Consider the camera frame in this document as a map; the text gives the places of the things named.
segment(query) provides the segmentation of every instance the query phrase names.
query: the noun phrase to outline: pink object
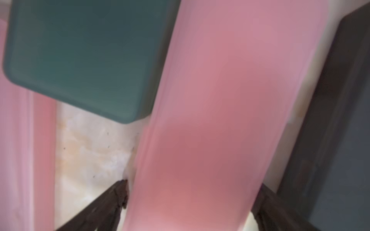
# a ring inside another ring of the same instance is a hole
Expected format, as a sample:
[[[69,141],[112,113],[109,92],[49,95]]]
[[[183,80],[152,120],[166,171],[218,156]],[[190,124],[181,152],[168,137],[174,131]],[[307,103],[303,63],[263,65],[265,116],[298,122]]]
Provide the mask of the pink object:
[[[0,63],[7,24],[0,19]],[[56,101],[0,69],[0,230],[54,229]]]
[[[244,224],[326,15],[323,0],[181,2],[125,231]]]

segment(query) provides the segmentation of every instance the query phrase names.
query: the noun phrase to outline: dark brown wood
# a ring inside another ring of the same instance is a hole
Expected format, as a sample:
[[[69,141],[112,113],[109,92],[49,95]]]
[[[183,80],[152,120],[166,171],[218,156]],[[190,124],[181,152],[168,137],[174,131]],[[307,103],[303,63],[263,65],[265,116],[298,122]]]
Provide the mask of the dark brown wood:
[[[56,231],[116,231],[127,202],[127,180],[117,181]]]
[[[319,231],[264,184],[258,192],[252,213],[260,231]]]
[[[370,78],[370,4],[342,19],[277,192],[309,219]]]

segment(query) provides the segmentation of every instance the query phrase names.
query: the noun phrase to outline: white wall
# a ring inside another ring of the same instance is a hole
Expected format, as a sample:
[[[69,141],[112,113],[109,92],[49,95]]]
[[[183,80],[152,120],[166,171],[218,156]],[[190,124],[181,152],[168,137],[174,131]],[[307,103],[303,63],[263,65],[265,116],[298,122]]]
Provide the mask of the white wall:
[[[294,147],[299,129],[307,112],[312,94],[315,90],[326,56],[334,39],[340,20],[353,10],[370,2],[370,0],[329,0],[327,24],[311,66],[303,80],[288,124],[280,139],[274,158],[268,169],[264,183],[273,191],[279,187],[287,162]]]

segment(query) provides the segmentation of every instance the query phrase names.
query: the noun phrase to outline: pink pole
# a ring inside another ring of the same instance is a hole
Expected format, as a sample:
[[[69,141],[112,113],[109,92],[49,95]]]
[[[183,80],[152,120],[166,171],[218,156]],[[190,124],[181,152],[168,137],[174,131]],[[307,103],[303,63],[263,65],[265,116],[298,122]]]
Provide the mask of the pink pole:
[[[0,63],[7,23],[0,19]],[[0,230],[54,229],[56,102],[0,69]]]
[[[236,231],[325,25],[327,1],[183,0],[125,231]]]

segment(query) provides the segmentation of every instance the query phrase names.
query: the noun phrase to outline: teal box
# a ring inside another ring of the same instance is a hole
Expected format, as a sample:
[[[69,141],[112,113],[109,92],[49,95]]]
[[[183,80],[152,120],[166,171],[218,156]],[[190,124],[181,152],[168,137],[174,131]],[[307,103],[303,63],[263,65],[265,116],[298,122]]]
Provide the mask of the teal box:
[[[130,123],[151,113],[180,0],[13,0],[15,84]]]

